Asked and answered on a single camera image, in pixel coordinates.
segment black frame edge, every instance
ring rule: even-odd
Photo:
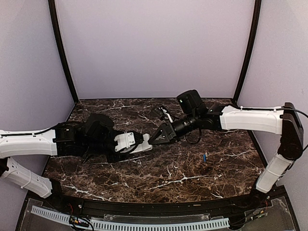
[[[291,205],[290,198],[287,194],[287,191],[285,187],[279,186],[273,191],[270,192],[270,199],[274,198],[279,198],[281,196],[284,196],[289,208],[289,211],[291,213],[291,217],[293,220],[293,224],[295,227],[296,231],[300,231],[298,221],[296,219],[293,207]],[[241,196],[235,196],[235,197],[230,197],[230,198],[224,198],[224,199],[217,199],[217,200],[211,200],[211,201],[199,201],[199,202],[186,202],[186,203],[165,203],[165,204],[139,204],[139,203],[120,203],[120,202],[106,202],[106,201],[96,201],[96,200],[91,200],[91,199],[82,199],[82,198],[77,198],[73,196],[65,196],[66,200],[69,201],[71,204],[74,205],[85,205],[89,204],[90,207],[92,207],[94,210],[96,210],[98,213],[100,213],[98,216],[95,217],[104,217],[105,214],[110,214],[110,215],[123,215],[123,216],[129,216],[130,212],[134,213],[134,216],[142,216],[142,217],[148,217],[149,215],[153,216],[153,214],[145,214],[143,213],[144,211],[151,211],[151,208],[153,206],[158,206],[160,207],[159,213],[156,211],[154,212],[154,216],[169,216],[170,215],[170,210],[173,210],[176,214],[174,216],[179,216],[179,215],[194,215],[194,214],[204,214],[208,213],[209,211],[212,213],[214,211],[217,211],[223,216],[226,217],[233,217],[233,216],[238,216],[239,214],[244,213],[247,209],[244,208],[237,208],[237,209],[230,209],[226,208],[225,205],[229,205],[230,203],[233,204],[234,201],[238,200],[243,200],[247,197],[247,195],[241,195]],[[29,199],[35,199],[42,201],[44,204],[43,206],[52,208],[52,206],[46,201],[46,199],[43,199],[41,197],[38,197],[36,194],[29,192],[26,195],[26,199],[24,200],[23,207],[21,209],[21,213],[17,222],[17,226],[15,231],[19,231],[21,227],[21,223],[23,220],[23,214],[26,209],[26,205]],[[81,215],[86,216],[86,217],[92,217],[93,214],[90,212],[88,213],[87,211],[84,211],[84,208],[80,209],[79,212]]]
[[[237,103],[237,101],[240,98],[240,94],[244,85],[245,77],[247,74],[247,70],[249,67],[249,62],[252,54],[252,50],[254,47],[255,43],[255,38],[257,34],[257,27],[258,27],[258,22],[259,22],[259,16],[260,16],[260,11],[261,11],[261,2],[262,0],[256,0],[255,1],[255,7],[254,7],[254,13],[252,17],[252,23],[251,23],[251,28],[250,28],[250,33],[249,33],[249,39],[248,39],[248,44],[246,48],[246,53],[243,61],[243,66],[241,69],[240,77],[236,86],[236,90],[232,99],[233,103]]]
[[[92,99],[79,99],[79,100],[147,100],[147,99],[176,99],[176,97],[141,97],[141,98],[92,98]],[[202,98],[202,100],[230,100],[232,101],[232,98]]]
[[[59,56],[61,59],[62,63],[62,68],[65,74],[65,78],[69,87],[69,90],[71,92],[72,98],[74,100],[74,103],[78,103],[79,98],[77,96],[77,92],[73,83],[73,79],[68,67],[68,62],[66,59],[65,51],[64,51],[64,46],[62,42],[62,37],[61,37],[61,32],[60,32],[60,27],[59,27],[59,21],[58,21],[58,16],[57,16],[57,10],[56,10],[56,5],[55,5],[55,0],[48,0],[48,5],[49,5],[49,11],[50,11],[50,17],[51,17],[51,23],[52,23],[52,28],[54,32],[54,37],[57,43],[58,47],[58,52]]]

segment brown marble surface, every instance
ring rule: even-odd
[[[206,105],[229,100],[204,100]],[[162,123],[149,115],[164,105],[174,115],[183,113],[175,99],[82,100],[70,120],[85,121],[90,113],[103,113],[115,129],[153,134]],[[197,137],[194,132],[190,137]],[[208,152],[208,161],[203,154]],[[59,180],[66,195],[96,200],[134,203],[175,203],[227,198],[249,193],[263,170],[262,162],[246,131],[203,131],[202,140],[185,140],[155,146],[132,154],[128,160],[106,163],[103,155],[82,164],[79,157],[51,158],[45,177]]]

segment white cable tray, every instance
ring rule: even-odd
[[[67,214],[51,211],[37,206],[32,206],[31,213],[57,223],[70,225],[68,223],[70,216]],[[161,225],[115,223],[95,219],[91,219],[90,221],[96,231],[207,231],[229,227],[228,218],[194,223]]]

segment lavender wall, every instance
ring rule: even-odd
[[[57,0],[81,99],[232,97],[254,0]]]
[[[0,129],[42,129],[66,120],[74,103],[54,40],[48,1],[1,1]],[[46,156],[15,158],[41,174]],[[0,231],[13,231],[26,190],[0,180]]]
[[[263,1],[256,42],[239,104],[277,106],[292,102],[308,113],[308,2],[305,0]],[[308,143],[308,121],[304,144]],[[279,138],[255,132],[268,160]],[[308,230],[308,153],[281,179],[286,186],[301,230]]]

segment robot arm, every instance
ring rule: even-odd
[[[108,162],[116,162],[129,154],[152,149],[149,134],[113,129],[113,121],[105,115],[92,114],[85,123],[25,132],[0,130],[0,178],[47,198],[61,187],[59,182],[39,176],[17,163],[12,156],[43,154],[50,156],[105,154]]]
[[[177,97],[186,114],[182,119],[166,119],[149,143],[170,144],[194,129],[209,130],[257,130],[281,135],[281,145],[265,171],[257,179],[253,190],[266,194],[303,153],[303,127],[293,104],[274,108],[243,108],[232,105],[213,105],[207,108],[196,90]]]

